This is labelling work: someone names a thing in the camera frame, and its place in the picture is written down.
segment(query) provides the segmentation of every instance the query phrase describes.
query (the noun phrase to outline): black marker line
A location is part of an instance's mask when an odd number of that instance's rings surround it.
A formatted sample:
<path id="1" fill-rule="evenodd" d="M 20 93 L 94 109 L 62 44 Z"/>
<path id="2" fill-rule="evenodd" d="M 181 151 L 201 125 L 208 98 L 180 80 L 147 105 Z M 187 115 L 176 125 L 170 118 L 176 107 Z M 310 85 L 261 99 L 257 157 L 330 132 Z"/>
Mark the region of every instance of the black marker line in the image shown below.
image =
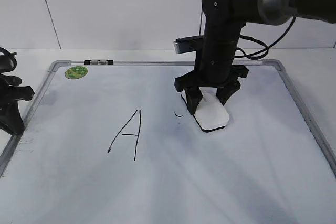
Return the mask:
<path id="1" fill-rule="evenodd" d="M 183 117 L 182 115 L 177 115 L 175 111 L 174 111 L 174 114 L 175 114 L 178 118 Z"/>
<path id="2" fill-rule="evenodd" d="M 117 133 L 117 135 L 114 137 L 107 153 L 110 153 L 111 149 L 112 149 L 112 144 L 115 142 L 117 136 L 119 136 L 120 132 L 126 127 L 126 125 L 132 120 L 132 118 L 134 117 L 134 115 L 137 113 L 138 110 L 135 111 L 135 113 L 131 116 L 131 118 L 127 121 L 127 123 L 121 128 L 121 130 Z"/>
<path id="3" fill-rule="evenodd" d="M 136 158 L 136 152 L 137 152 L 137 148 L 138 148 L 138 141 L 139 141 L 139 136 L 140 136 L 140 128 L 141 128 L 141 110 L 139 110 L 139 131 L 138 131 L 138 137 L 136 138 L 137 139 L 137 143 L 135 144 L 135 151 L 134 151 L 134 160 L 135 161 L 135 158 Z"/>

